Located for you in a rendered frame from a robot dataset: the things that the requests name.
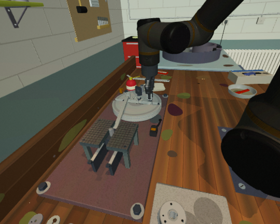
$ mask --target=electrical cord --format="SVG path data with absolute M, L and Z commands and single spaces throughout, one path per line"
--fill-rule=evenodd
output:
M 225 26 L 226 26 L 226 24 L 227 24 L 227 20 L 225 20 L 225 21 L 224 21 L 224 23 L 225 23 L 225 25 L 224 25 L 224 29 L 223 29 L 223 33 L 222 33 L 222 38 L 221 38 L 221 42 L 220 42 L 220 45 L 221 45 L 221 43 L 222 43 L 222 39 L 223 39 L 223 34 L 224 34 Z

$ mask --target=wall socket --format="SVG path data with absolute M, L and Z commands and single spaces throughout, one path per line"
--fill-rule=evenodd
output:
M 227 23 L 226 23 L 226 25 L 228 25 L 229 24 L 229 19 L 225 19 L 223 22 L 222 22 L 222 25 L 225 25 L 225 21 L 227 20 Z
M 258 17 L 256 24 L 263 24 L 264 20 L 265 20 L 265 17 Z

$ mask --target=metal arm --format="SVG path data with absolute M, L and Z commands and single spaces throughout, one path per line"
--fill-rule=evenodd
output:
M 139 62 L 145 79 L 147 99 L 152 100 L 155 76 L 158 74 L 160 50 L 171 54 L 203 45 L 214 30 L 243 0 L 206 0 L 190 21 L 161 22 L 159 18 L 137 22 Z

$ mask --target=white bowl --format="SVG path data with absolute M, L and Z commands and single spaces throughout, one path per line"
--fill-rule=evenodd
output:
M 232 89 L 242 89 L 242 90 L 249 89 L 250 92 L 252 93 L 252 95 L 238 94 L 238 93 L 232 92 L 231 91 Z M 246 86 L 246 85 L 239 85 L 239 84 L 233 84 L 233 85 L 228 86 L 228 92 L 231 95 L 233 95 L 237 98 L 242 98 L 242 99 L 249 99 L 249 98 L 252 98 L 253 96 L 255 96 L 257 94 L 256 89 L 254 89 L 253 87 Z

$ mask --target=radiator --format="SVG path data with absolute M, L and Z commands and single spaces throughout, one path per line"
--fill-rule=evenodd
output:
M 225 50 L 244 70 L 262 69 L 275 75 L 280 65 L 280 50 Z

